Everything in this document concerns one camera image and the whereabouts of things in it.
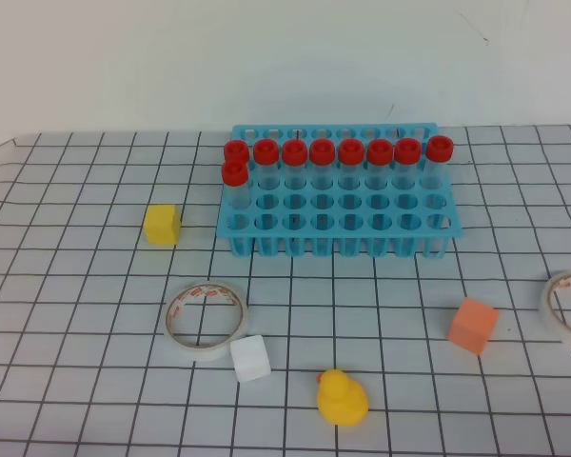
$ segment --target tape roll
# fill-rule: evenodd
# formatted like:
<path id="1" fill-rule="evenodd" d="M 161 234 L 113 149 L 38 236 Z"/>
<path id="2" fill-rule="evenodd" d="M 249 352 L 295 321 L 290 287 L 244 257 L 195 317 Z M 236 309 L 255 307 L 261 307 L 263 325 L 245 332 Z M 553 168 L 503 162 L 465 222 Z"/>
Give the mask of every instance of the tape roll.
<path id="1" fill-rule="evenodd" d="M 232 303 L 240 311 L 239 323 L 237 328 L 228 336 L 225 341 L 217 345 L 191 345 L 178 341 L 173 334 L 171 325 L 174 319 L 182 314 L 184 316 L 184 306 L 191 299 L 199 299 L 201 297 L 218 297 L 222 296 L 225 303 Z M 165 336 L 174 345 L 177 345 L 181 352 L 190 360 L 199 362 L 210 362 L 217 360 L 228 354 L 231 341 L 237 340 L 246 334 L 247 327 L 247 305 L 237 293 L 224 284 L 216 282 L 204 282 L 185 288 L 179 292 L 172 300 L 167 302 L 167 312 L 165 314 Z"/>
<path id="2" fill-rule="evenodd" d="M 571 271 L 565 271 L 550 278 L 543 287 L 540 301 L 540 318 L 545 327 L 563 343 L 571 347 L 571 327 L 566 325 L 552 308 L 552 293 L 571 288 Z"/>

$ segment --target red screw cap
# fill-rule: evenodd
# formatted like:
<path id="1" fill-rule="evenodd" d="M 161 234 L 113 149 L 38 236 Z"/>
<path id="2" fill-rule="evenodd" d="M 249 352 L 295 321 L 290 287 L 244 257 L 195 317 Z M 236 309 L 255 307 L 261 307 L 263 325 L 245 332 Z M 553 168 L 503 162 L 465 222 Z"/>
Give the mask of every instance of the red screw cap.
<path id="1" fill-rule="evenodd" d="M 315 165 L 330 165 L 336 158 L 334 143 L 324 138 L 311 143 L 311 162 Z"/>
<path id="2" fill-rule="evenodd" d="M 265 138 L 254 144 L 254 161 L 258 165 L 273 165 L 279 160 L 279 146 L 275 140 Z"/>
<path id="3" fill-rule="evenodd" d="M 339 162 L 343 165 L 360 165 L 364 161 L 364 143 L 354 138 L 343 140 L 339 145 Z"/>
<path id="4" fill-rule="evenodd" d="M 448 162 L 453 156 L 454 149 L 455 145 L 453 144 L 453 140 L 447 136 L 432 136 L 427 142 L 425 157 L 432 162 Z"/>
<path id="5" fill-rule="evenodd" d="M 249 146 L 244 140 L 232 140 L 225 144 L 225 160 L 249 162 Z"/>
<path id="6" fill-rule="evenodd" d="M 303 140 L 289 140 L 282 147 L 282 160 L 291 167 L 304 165 L 306 156 L 306 143 Z"/>
<path id="7" fill-rule="evenodd" d="M 383 167 L 393 160 L 393 145 L 378 138 L 368 143 L 368 163 Z"/>
<path id="8" fill-rule="evenodd" d="M 415 165 L 421 159 L 421 143 L 414 138 L 404 138 L 396 143 L 396 162 Z"/>
<path id="9" fill-rule="evenodd" d="M 247 182 L 247 166 L 239 160 L 229 160 L 222 164 L 222 181 L 232 188 Z"/>

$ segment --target blue test tube rack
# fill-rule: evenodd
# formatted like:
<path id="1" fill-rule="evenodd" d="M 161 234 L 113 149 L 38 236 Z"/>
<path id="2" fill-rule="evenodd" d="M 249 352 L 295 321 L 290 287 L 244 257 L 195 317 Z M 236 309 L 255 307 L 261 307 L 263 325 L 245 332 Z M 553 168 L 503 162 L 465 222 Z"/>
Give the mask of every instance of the blue test tube rack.
<path id="1" fill-rule="evenodd" d="M 424 154 L 427 141 L 437 134 L 435 124 L 241 125 L 233 128 L 232 139 L 253 147 L 256 141 L 272 138 L 281 154 L 289 139 L 303 140 L 310 148 L 314 140 L 327 138 L 338 150 L 346 138 L 361 140 L 365 148 L 375 138 L 389 140 L 394 146 L 401 138 L 415 138 L 422 143 Z M 318 256 L 332 251 L 356 256 L 365 251 L 373 257 L 388 252 L 410 257 L 419 251 L 427 258 L 441 258 L 451 238 L 462 236 L 463 231 L 448 174 L 440 189 L 424 189 L 420 184 L 423 164 L 424 157 L 415 186 L 404 191 L 395 189 L 390 180 L 385 189 L 367 188 L 364 169 L 357 189 L 341 189 L 336 167 L 333 186 L 317 190 L 311 186 L 309 163 L 304 188 L 288 189 L 281 179 L 276 189 L 263 190 L 257 185 L 252 164 L 251 204 L 233 209 L 223 193 L 217 236 L 228 239 L 238 257 L 250 255 L 255 240 L 264 256 L 277 255 L 280 250 L 299 256 L 310 250 Z"/>

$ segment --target yellow rubber duck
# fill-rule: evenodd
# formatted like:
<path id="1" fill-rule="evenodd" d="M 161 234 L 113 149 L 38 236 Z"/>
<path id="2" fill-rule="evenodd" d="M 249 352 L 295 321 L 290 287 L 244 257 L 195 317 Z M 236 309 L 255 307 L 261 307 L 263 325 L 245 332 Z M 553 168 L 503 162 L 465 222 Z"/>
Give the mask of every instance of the yellow rubber duck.
<path id="1" fill-rule="evenodd" d="M 329 369 L 317 377 L 320 385 L 317 408 L 336 426 L 355 426 L 368 413 L 364 388 L 338 369 Z"/>

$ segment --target orange block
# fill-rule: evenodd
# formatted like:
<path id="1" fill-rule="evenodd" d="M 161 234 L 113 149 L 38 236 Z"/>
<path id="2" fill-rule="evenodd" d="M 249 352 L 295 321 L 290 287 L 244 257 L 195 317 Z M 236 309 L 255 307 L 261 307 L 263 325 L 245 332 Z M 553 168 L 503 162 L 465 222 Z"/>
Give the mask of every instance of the orange block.
<path id="1" fill-rule="evenodd" d="M 466 298 L 450 326 L 448 340 L 480 355 L 493 333 L 498 318 L 499 312 L 496 309 Z"/>

